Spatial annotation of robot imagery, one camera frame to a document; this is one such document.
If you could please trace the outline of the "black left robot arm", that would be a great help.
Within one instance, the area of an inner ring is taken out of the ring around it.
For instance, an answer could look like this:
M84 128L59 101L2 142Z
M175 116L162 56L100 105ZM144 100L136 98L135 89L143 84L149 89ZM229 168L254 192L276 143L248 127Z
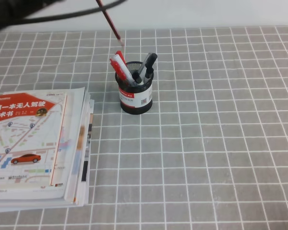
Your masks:
M53 3L54 0L0 0L0 30L11 25L61 20L60 15L26 19Z

